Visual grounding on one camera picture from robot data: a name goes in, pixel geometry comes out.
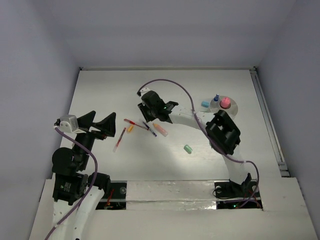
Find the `wall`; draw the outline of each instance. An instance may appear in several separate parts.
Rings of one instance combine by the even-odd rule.
[[[280,145],[320,236],[320,1],[297,0],[258,73]]]
[[[82,67],[252,67],[295,0],[45,2]]]
[[[79,68],[42,1],[0,6],[0,239],[24,240],[61,141],[52,126],[69,110]]]

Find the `white table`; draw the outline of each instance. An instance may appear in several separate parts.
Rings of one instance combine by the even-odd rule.
[[[123,119],[138,121],[143,117],[137,107],[137,90],[157,78],[182,84],[198,110],[203,100],[216,93],[236,101],[239,112],[234,121],[241,131],[241,154],[259,169],[263,211],[215,210],[211,186],[201,180],[226,180],[229,176],[222,157],[198,130],[161,123],[169,135],[154,137],[135,127],[124,135],[116,153],[112,152],[122,129],[128,126]],[[184,92],[171,83],[155,82],[148,87],[165,102],[190,106]],[[96,140],[92,152],[99,172],[109,174],[113,181],[128,181],[128,202],[127,210],[95,211],[87,239],[317,239],[297,180],[281,178],[248,70],[81,71],[69,113],[80,117],[92,110],[97,113],[97,122],[117,113],[115,138]],[[184,151],[185,144],[193,148],[192,154]],[[71,147],[71,143],[63,139],[61,146]],[[255,177],[254,169],[248,169]],[[91,174],[93,170],[89,160],[84,172]],[[53,186],[53,179],[46,181],[31,240],[43,239],[50,230]],[[212,207],[202,210],[206,203]]]

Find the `blue eraser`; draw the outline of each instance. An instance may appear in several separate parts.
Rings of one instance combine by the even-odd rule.
[[[207,101],[203,101],[203,102],[201,103],[201,106],[202,106],[202,107],[205,107],[205,108],[208,108],[209,105],[210,105],[210,103],[207,102]]]

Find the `pink object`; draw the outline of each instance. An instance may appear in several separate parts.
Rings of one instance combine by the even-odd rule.
[[[230,98],[224,97],[220,102],[220,107],[223,109],[228,109],[230,107]]]

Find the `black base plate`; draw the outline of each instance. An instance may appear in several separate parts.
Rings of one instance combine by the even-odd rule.
[[[257,185],[256,181],[251,181],[244,192],[234,191],[233,185],[235,183],[231,181],[218,181],[214,183],[214,195],[217,199],[235,199],[245,198],[250,196],[250,192],[253,192],[253,186]],[[256,192],[255,197],[260,197],[260,193]]]

